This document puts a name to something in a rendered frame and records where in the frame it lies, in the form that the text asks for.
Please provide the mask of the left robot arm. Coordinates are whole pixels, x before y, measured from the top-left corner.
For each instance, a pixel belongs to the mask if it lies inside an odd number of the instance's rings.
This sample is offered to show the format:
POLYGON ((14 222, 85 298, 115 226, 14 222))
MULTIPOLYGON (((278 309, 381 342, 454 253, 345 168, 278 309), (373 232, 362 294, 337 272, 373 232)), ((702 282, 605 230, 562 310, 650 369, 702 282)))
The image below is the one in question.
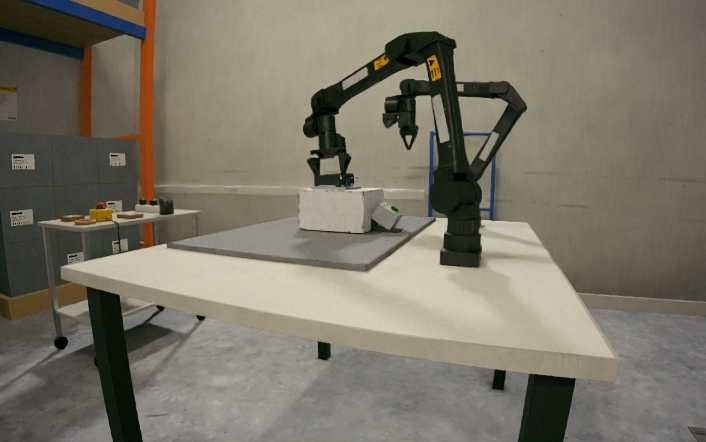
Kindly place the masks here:
POLYGON ((336 131, 334 115, 348 100, 401 70, 420 66, 426 59, 438 150, 429 200, 435 211, 448 217, 440 258, 479 261, 482 244, 477 218, 482 190, 474 181, 465 149, 453 60, 456 48, 456 40, 437 31, 397 36, 385 44, 386 55, 382 53, 312 96, 312 114, 305 119, 303 133, 315 138, 320 132, 336 131))

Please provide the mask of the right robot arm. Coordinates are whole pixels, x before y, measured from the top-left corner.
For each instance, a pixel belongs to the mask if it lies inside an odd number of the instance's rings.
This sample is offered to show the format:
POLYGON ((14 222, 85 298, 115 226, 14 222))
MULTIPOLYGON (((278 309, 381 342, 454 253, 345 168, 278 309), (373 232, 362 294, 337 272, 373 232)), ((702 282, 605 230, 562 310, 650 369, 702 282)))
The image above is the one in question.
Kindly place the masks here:
MULTIPOLYGON (((517 120, 523 113, 525 113, 528 107, 515 88, 507 81, 456 82, 458 97, 480 97, 489 99, 499 98, 508 103, 504 113, 470 164, 470 169, 473 169, 474 180, 477 179, 475 180, 477 182, 482 177, 484 171, 514 127, 517 120)), ((430 95, 428 80, 404 79, 399 84, 399 89, 400 88, 402 96, 389 96, 385 99, 383 124, 386 128, 390 128, 397 122, 398 124, 407 124, 406 111, 409 111, 409 113, 411 113, 411 111, 416 112, 416 96, 430 95)))

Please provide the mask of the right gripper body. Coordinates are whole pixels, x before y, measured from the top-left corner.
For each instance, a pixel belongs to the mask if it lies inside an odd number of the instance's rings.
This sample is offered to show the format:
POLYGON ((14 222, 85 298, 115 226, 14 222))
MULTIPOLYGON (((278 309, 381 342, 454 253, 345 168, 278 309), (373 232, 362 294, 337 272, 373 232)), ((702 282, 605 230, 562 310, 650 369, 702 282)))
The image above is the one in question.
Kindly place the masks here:
POLYGON ((409 111, 407 112, 407 124, 398 124, 398 128, 402 128, 400 131, 416 131, 419 130, 419 126, 415 125, 416 124, 416 112, 409 111), (404 126, 407 125, 407 126, 404 126), (417 128, 418 127, 418 128, 417 128))

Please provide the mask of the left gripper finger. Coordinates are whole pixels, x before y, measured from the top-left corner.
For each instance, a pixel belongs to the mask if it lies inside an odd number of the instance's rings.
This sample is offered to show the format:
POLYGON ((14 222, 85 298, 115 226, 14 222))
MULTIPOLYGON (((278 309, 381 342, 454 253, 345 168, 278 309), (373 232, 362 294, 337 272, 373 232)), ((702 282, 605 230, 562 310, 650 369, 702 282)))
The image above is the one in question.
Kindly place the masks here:
POLYGON ((349 155, 338 155, 340 171, 341 171, 341 176, 342 176, 343 180, 345 179, 346 171, 347 171, 347 168, 348 168, 349 163, 351 161, 351 158, 352 157, 349 155), (344 163, 344 168, 343 168, 343 163, 344 163))
POLYGON ((306 159, 308 165, 310 166, 314 175, 320 175, 320 163, 319 159, 306 159), (314 164, 314 165, 313 165, 314 164))

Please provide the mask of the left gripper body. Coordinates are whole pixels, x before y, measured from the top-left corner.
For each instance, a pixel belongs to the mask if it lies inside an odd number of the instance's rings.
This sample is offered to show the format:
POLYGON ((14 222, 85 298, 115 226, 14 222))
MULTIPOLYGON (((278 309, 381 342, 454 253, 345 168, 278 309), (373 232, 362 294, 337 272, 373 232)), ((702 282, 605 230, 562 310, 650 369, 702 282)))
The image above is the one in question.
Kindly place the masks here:
POLYGON ((334 158, 334 157, 329 157, 332 155, 333 156, 349 155, 346 151, 346 148, 337 147, 336 131, 328 131, 328 132, 326 132, 326 134, 323 134, 323 132, 320 132, 318 134, 319 134, 319 136, 318 136, 319 137, 319 149, 318 150, 310 150, 310 155, 314 155, 317 153, 316 156, 318 156, 318 158, 311 157, 309 159, 330 159, 330 158, 334 158), (342 152, 340 152, 341 150, 342 150, 342 152), (323 157, 328 157, 328 158, 323 158, 323 157))

